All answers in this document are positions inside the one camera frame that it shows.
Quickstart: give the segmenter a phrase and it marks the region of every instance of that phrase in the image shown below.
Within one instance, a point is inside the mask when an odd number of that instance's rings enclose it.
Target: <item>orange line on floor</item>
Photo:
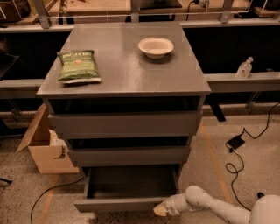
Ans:
[[[50,184],[49,187],[56,186],[56,184],[58,182],[58,176],[59,175],[54,175],[52,177],[52,183]],[[49,207],[51,205],[52,199],[53,199],[53,190],[49,191],[46,195],[45,204],[44,204],[44,208],[42,210],[42,214],[41,214],[41,217],[40,217],[39,224],[44,224],[45,223],[46,216],[47,216],[47,213],[49,211]]]
[[[206,139],[206,143],[207,143],[207,148],[208,148],[208,152],[210,154],[210,157],[211,157],[211,160],[213,162],[213,166],[215,168],[215,171],[217,173],[217,176],[218,176],[218,179],[219,179],[219,182],[220,182],[220,188],[225,196],[225,199],[228,203],[233,203],[233,201],[231,200],[230,196],[229,196],[229,192],[228,192],[228,188],[227,188],[227,185],[226,185],[226,182],[221,174],[221,168],[219,166],[219,163],[218,163],[218,160],[217,160],[217,157],[215,156],[215,153],[214,153],[214,147],[213,147],[213,144],[207,134],[207,131],[205,130],[204,128],[204,125],[203,125],[203,121],[201,121],[200,123],[200,127],[201,127],[201,130],[202,130],[202,133],[203,133],[203,136],[204,138]]]

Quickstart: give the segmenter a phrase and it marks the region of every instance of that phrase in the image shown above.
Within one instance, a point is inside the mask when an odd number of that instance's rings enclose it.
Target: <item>plug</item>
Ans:
[[[210,1],[209,0],[199,0],[199,5],[202,7],[202,8],[206,8],[207,6],[209,6],[210,4]]]

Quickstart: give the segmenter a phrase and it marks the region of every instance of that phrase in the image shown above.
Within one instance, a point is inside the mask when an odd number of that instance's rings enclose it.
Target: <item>plastic bottle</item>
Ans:
[[[252,65],[251,65],[252,61],[253,61],[253,58],[248,57],[248,59],[245,62],[240,64],[238,71],[236,73],[237,77],[243,78],[243,79],[248,78],[249,73],[252,70]]]

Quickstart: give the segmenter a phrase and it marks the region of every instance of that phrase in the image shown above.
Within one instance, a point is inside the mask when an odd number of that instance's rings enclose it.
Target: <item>cardboard box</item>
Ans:
[[[49,145],[49,127],[48,110],[46,105],[42,104],[35,113],[16,153],[28,148],[40,173],[79,172],[79,168],[73,166],[65,145]]]

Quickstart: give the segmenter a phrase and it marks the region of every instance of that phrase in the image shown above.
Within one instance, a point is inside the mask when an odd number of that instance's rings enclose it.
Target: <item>gray cabinet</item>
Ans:
[[[137,43],[151,35],[170,39],[174,51],[147,59]],[[74,204],[81,212],[152,209],[178,192],[210,92],[192,48],[177,23],[81,24],[69,48],[97,52],[101,83],[59,83],[56,60],[38,96],[86,177],[84,198]]]

